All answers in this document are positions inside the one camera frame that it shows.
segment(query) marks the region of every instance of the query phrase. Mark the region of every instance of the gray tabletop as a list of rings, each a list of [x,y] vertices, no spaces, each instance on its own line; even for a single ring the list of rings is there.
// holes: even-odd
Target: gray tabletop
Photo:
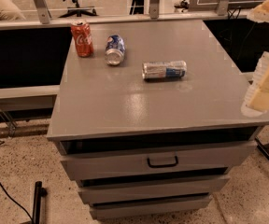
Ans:
[[[246,78],[202,21],[93,24],[95,53],[79,58],[74,41],[48,131],[49,140],[168,133],[269,124],[269,112],[241,113]],[[105,62],[106,40],[126,45],[119,66]],[[183,60],[188,72],[147,82],[142,63]]]

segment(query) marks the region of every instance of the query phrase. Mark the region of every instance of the terrazzo floor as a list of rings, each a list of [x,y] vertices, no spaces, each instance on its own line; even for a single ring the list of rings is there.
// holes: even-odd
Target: terrazzo floor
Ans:
[[[42,181],[48,195],[42,199],[41,223],[46,224],[137,224],[137,223],[269,223],[269,162],[256,148],[229,173],[231,179],[212,195],[207,208],[141,217],[93,220],[89,206],[78,197],[78,187],[70,181],[60,154],[46,138],[49,119],[18,122],[15,135],[8,137],[0,124],[0,181],[8,194],[30,213],[33,209],[34,185]],[[259,134],[269,144],[269,126]],[[0,188],[0,224],[24,223],[29,217]]]

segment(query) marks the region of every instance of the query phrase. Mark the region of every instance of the desk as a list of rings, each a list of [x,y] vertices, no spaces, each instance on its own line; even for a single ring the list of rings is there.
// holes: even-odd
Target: desk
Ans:
[[[113,34],[126,44],[116,67],[104,60]],[[92,37],[89,58],[71,43],[47,135],[92,217],[206,207],[269,124],[241,113],[246,78],[202,21],[93,24]],[[175,60],[184,78],[142,79],[142,63]]]

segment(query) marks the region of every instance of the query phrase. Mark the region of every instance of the can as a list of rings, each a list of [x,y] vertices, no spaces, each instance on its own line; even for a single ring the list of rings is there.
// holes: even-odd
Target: can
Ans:
[[[71,24],[71,33],[75,40],[78,56],[91,56],[94,49],[90,25],[86,21],[74,21]]]
[[[121,36],[111,35],[106,44],[106,63],[118,65],[123,62],[125,54],[125,45]]]
[[[143,79],[184,77],[187,65],[184,61],[143,63]]]

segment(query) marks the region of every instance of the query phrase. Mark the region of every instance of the drawer handle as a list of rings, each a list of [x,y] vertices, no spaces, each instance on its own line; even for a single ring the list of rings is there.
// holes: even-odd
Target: drawer handle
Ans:
[[[147,158],[147,164],[150,168],[170,168],[170,167],[175,167],[178,165],[178,157],[174,156],[175,158],[175,163],[171,164],[164,164],[164,165],[153,165],[151,164],[150,158]]]

